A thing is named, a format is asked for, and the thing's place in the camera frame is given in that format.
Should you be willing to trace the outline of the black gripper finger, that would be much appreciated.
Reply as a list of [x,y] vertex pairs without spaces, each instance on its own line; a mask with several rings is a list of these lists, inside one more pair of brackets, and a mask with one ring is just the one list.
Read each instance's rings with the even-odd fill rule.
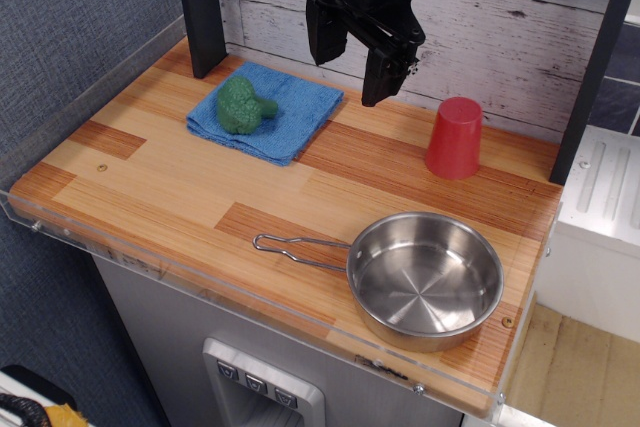
[[413,64],[408,45],[370,48],[367,55],[361,103],[373,107],[398,94]]
[[306,0],[306,23],[311,56],[317,66],[340,57],[346,49],[347,28],[335,0]]

